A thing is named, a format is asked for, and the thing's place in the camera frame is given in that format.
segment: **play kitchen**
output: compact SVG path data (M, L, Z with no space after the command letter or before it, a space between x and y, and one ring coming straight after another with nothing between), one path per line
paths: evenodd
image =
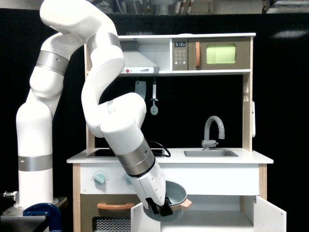
M209 115L200 147L161 149L164 156L156 161L173 208L162 217L143 207L119 160L109 148L96 147L87 130L87 149L67 160L73 164L75 232L286 231L286 212L267 202L267 164L273 160L252 150L254 36L119 36L126 59L121 76L242 75L242 147L217 148L224 121ZM86 53L86 75L91 67ZM219 129L215 138L211 124Z

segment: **blue clamp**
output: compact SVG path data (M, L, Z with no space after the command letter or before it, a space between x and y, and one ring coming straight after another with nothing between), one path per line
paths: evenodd
M46 215L50 232L62 232L61 212L51 203L34 204L24 210L23 216Z

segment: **wooden frame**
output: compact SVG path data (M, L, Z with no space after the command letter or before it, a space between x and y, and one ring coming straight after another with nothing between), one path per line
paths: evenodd
M85 77L92 68L90 55L86 44ZM250 71L243 73L243 112L242 112L242 148L252 151L253 124L253 36L250 41ZM86 149L95 148L95 137L86 126ZM80 196L80 164L73 164L73 228L74 232L81 232L81 196ZM259 196L267 200L267 164L259 164ZM243 196L240 196L240 210L243 211Z

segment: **white cabinet door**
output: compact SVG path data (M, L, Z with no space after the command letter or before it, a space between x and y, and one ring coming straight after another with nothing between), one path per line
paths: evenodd
M131 208L131 231L132 232L160 232L160 222L149 218L140 203Z
M257 196L253 224L254 232L286 232L286 212Z

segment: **microwave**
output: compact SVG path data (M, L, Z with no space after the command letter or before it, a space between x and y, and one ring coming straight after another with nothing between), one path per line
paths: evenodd
M250 38L172 39L172 71L250 68Z

